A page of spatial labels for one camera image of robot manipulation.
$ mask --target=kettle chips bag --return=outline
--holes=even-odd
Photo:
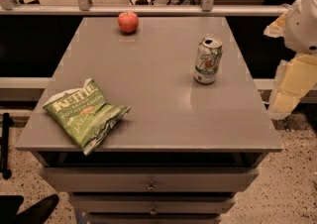
[[[43,106],[66,133],[89,155],[106,138],[109,131],[130,110],[112,105],[93,79],[83,88],[69,89],[54,95]]]

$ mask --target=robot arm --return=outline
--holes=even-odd
[[[282,33],[272,31],[274,28]],[[285,46],[297,52],[294,59],[282,61],[277,68],[269,98],[268,114],[280,120],[317,83],[317,0],[296,0],[284,16],[266,28],[267,33],[284,36]]]
[[[284,25],[285,46],[297,53],[317,55],[317,0],[296,0]]]

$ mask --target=can top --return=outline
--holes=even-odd
[[[202,44],[208,48],[219,48],[222,46],[222,41],[218,37],[204,38]]]

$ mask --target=speckled floor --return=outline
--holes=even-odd
[[[25,201],[20,211],[42,198],[56,193],[40,176],[41,165],[28,152],[14,149],[23,128],[19,116],[10,128],[9,167],[12,177],[0,176],[1,194],[20,194]],[[289,131],[276,123],[284,150],[269,154],[260,166],[260,175],[237,203],[223,215],[222,224],[316,224],[317,223],[317,137],[307,115],[294,112],[288,118]],[[48,224],[74,224],[72,206],[67,193],[58,194],[60,202]]]

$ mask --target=red apple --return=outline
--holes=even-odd
[[[118,24],[124,33],[133,33],[138,29],[139,17],[134,12],[127,11],[119,14]]]

